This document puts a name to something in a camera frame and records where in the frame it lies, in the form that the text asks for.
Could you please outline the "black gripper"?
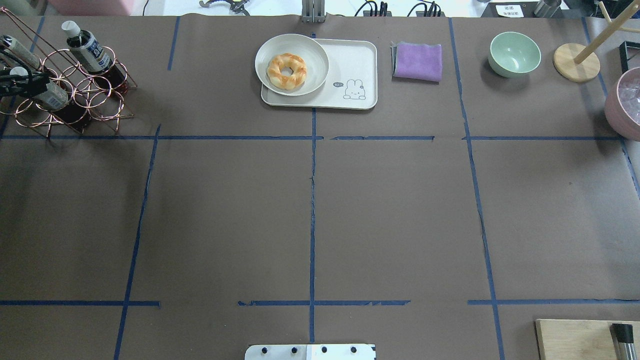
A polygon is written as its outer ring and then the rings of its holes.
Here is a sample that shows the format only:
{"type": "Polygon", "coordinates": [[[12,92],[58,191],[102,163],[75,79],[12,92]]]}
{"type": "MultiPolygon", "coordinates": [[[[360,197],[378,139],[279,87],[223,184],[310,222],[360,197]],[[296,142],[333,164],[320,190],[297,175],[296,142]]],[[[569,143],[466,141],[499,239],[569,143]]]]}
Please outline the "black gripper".
{"type": "Polygon", "coordinates": [[[34,98],[48,91],[48,84],[51,83],[51,79],[47,73],[34,70],[28,62],[6,49],[2,49],[1,54],[18,64],[18,66],[10,70],[1,71],[2,97],[21,96],[23,98],[34,98]],[[17,68],[24,68],[27,75],[10,73],[11,70],[16,70],[17,68]]]}

